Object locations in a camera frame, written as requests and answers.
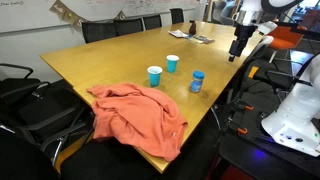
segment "bottle cap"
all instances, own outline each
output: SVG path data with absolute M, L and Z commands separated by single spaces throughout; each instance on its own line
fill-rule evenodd
M 194 71 L 193 72 L 193 77 L 196 79 L 203 79 L 204 78 L 204 73 L 201 71 Z

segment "small object on table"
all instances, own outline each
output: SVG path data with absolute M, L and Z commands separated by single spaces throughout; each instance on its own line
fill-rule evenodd
M 197 42 L 199 44 L 202 44 L 202 43 L 209 44 L 209 43 L 214 42 L 213 39 L 207 38 L 205 36 L 191 36 L 189 38 L 189 40 L 192 41 L 192 42 Z
M 176 30 L 176 31 L 168 31 L 169 34 L 173 35 L 174 37 L 177 37 L 177 38 L 187 38 L 189 37 L 188 34 L 185 34 L 183 33 L 182 31 L 180 30 Z
M 204 73 L 201 71 L 193 72 L 193 81 L 190 84 L 191 92 L 200 92 L 202 87 L 202 81 L 204 78 Z
M 197 33 L 197 25 L 194 20 L 189 21 L 191 23 L 190 29 L 189 29 L 189 34 L 195 35 Z
M 179 57 L 176 55 L 168 55 L 167 56 L 167 65 L 168 65 L 168 72 L 169 73 L 176 72 L 178 61 L 179 61 Z
M 150 86 L 151 87 L 159 86 L 162 68 L 159 66 L 150 66 L 148 68 L 148 73 L 149 73 L 149 79 L 150 79 Z

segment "orange chair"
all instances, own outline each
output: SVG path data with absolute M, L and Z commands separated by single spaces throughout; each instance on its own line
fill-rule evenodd
M 295 48 L 303 37 L 303 34 L 291 32 L 291 29 L 295 26 L 292 23 L 278 23 L 278 27 L 269 33 L 269 36 L 273 36 L 274 40 L 269 45 L 273 50 L 269 63 L 273 61 L 274 56 L 279 50 Z M 297 29 L 306 30 L 304 26 L 298 26 Z

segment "whiteboard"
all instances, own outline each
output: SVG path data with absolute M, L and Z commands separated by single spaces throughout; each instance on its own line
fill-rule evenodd
M 55 0 L 0 0 L 0 33 L 67 24 L 49 11 Z M 61 0 L 77 15 L 98 21 L 113 19 L 119 11 L 127 17 L 193 9 L 197 0 Z

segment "cup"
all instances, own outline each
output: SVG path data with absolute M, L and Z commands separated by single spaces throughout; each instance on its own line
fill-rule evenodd
M 150 66 L 148 68 L 148 73 L 149 73 L 149 79 L 150 79 L 150 86 L 151 87 L 159 86 L 162 68 L 159 66 Z
M 168 63 L 168 72 L 173 73 L 177 69 L 177 63 L 179 61 L 179 57 L 176 55 L 168 55 L 167 63 Z

